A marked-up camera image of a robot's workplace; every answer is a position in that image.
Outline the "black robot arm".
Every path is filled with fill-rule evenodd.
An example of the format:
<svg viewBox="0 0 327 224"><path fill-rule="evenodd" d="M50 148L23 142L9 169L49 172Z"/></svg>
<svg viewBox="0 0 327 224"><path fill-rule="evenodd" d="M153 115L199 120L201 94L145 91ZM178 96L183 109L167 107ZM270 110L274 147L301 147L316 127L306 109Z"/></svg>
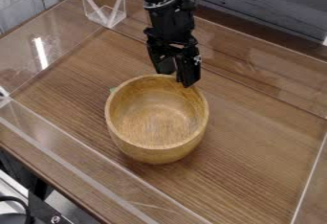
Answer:
<svg viewBox="0 0 327 224"><path fill-rule="evenodd" d="M145 29L147 51L159 74L177 73L185 87L201 80L201 54L193 35L195 0L145 0L151 27Z"/></svg>

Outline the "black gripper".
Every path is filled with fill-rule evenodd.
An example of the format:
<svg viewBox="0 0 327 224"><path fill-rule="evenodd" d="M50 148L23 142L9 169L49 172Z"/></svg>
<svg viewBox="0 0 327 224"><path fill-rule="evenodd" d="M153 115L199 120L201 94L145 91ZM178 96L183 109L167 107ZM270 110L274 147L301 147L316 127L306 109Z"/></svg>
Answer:
<svg viewBox="0 0 327 224"><path fill-rule="evenodd" d="M145 30L149 55L159 74L175 72L186 88L201 80L202 57L193 36L195 0L145 0L153 27Z"/></svg>

